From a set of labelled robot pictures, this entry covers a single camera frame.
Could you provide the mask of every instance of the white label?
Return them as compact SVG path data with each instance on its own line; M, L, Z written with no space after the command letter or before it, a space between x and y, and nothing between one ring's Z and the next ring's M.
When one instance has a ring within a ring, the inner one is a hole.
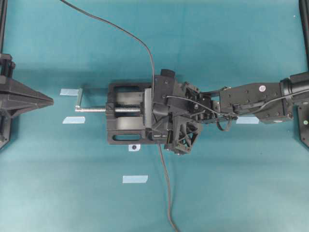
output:
M66 117L63 120L63 124L83 124L85 123L86 118L85 117Z
M238 117L236 124L259 124L257 117Z
M148 180L147 175L124 175L122 177L123 184L138 184L146 183Z
M71 88L62 88L60 91L60 95L62 96L77 96L78 89L71 89Z

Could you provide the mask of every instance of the metal rod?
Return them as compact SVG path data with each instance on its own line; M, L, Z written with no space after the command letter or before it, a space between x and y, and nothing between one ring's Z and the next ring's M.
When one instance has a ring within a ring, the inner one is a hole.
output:
M105 113L105 107L102 108L75 108L75 112L79 113ZM116 113L138 113L139 107L115 107Z
M7 0L0 0L0 53L3 51L3 38L4 38L4 31L5 31L5 19L6 19L6 9L7 9L8 1Z

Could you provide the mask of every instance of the teal table surface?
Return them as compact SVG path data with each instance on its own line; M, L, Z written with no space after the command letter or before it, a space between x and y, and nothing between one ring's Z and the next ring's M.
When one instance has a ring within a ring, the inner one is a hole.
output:
M307 71L297 0L71 0L147 43L155 72L204 91L278 82ZM147 53L135 40L58 0L10 0L4 53L14 79L55 101L14 120L0 152L1 232L169 232L167 193L156 146L128 152L108 145L103 114L111 81L150 81ZM85 124L62 124L85 116ZM174 221L182 232L309 230L309 149L297 120L204 126L191 154L164 151ZM123 175L148 175L122 184Z

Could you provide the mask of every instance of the black cable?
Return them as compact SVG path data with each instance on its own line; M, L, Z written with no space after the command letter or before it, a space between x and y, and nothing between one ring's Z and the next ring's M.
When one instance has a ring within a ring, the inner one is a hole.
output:
M200 105L200 106L204 107L205 109L207 109L207 110L209 110L209 111L211 111L211 112L213 112L213 113L215 113L217 115L235 116L235 114L217 112L217 111L212 110L211 108L209 108L209 107L207 107L207 106L205 106L205 105L203 105L203 104L201 104L199 102L196 102L196 101L188 99L188 98L177 97L177 96L166 96L166 98L177 98L177 99L182 99L182 100L190 101L190 102L193 102L193 103L195 103L197 105Z
M230 128L231 128L231 125L232 125L232 120L228 120L228 121L227 121L226 127L225 127L225 128L222 128L222 126L220 125L220 122L217 121L217 127L218 127L218 129L221 130L221 131L229 131Z
M152 83L153 83L153 87L152 87L152 96L154 97L154 88L155 88L155 75L154 75L154 74L155 74L155 64L154 64L153 55L151 54L151 52L150 52L149 48L147 47L147 45L146 45L142 40L140 40L139 38L137 38L135 35L131 34L130 32L128 32L128 31L126 31L126 30L124 30L124 29L121 28L120 26L117 26L116 24L111 23L110 21L107 21L106 19L103 19L103 18L97 17L97 16L95 16L95 15L92 15L92 14L90 14L90 13L88 13L88 12L86 12L86 11L84 11L84 10L82 10L82 9L80 9L80 8L78 8L78 7L76 7L76 6L72 5L72 4L70 4L70 3L68 3L68 2L65 1L65 0L60 0L60 1L62 1L64 4L68 5L69 7L72 7L73 9L75 9L75 10L77 10L77 11L79 11L79 12L85 14L86 16L89 16L89 17L94 18L94 19L96 19L96 20L98 20L98 21L101 21L101 22L103 22L103 23L107 23L107 24L111 25L111 26L114 27L114 28L117 28L118 30L124 32L124 33L127 34L128 36L130 36L130 37L132 37L133 39L135 39L136 41L138 41L141 45L143 45L143 46L146 48L146 50L147 50L147 52L148 52L148 54L149 54L149 57L150 57L150 63L151 63L151 68L152 68Z
M175 225L175 223L173 222L173 219L170 215L170 209L171 209L171 204L170 204L170 182L169 182L169 174L168 171L166 169L166 165L164 162L164 158L163 158L163 154L162 154L162 149L161 149L161 145L158 144L158 148L159 148L159 154L161 157L161 162L162 162L162 166L164 169L164 176L165 176L165 180L166 180L166 185L168 187L168 219L169 219L169 223L171 224L171 226L174 228L175 231L178 231L177 226Z
M302 93L307 93L307 92L309 92L309 89L302 90L302 91L295 92L295 93L290 93L290 94L284 95L282 97L274 98L272 100L269 100L269 101L265 102L263 105L260 106L259 109L255 110L253 112L248 112L248 113L244 113L244 114L241 114L241 115L256 114L256 113L260 112L261 110L263 110L265 108L265 106L267 106L268 104L270 104L272 102L275 102L275 101L278 101L278 100L281 100L281 99L285 99L287 97L292 97L294 95L298 95L298 94L302 94Z

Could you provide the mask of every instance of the painter's tape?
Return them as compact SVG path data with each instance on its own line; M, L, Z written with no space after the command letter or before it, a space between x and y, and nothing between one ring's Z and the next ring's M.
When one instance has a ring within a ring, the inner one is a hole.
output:
M257 117L238 117L237 124L259 124L259 119Z
M123 184L138 184L146 183L148 180L147 175L124 175L122 177Z
M63 120L63 124L83 124L85 123L85 117L66 117Z
M71 89L71 88L62 88L60 91L60 95L62 96L77 96L78 89Z

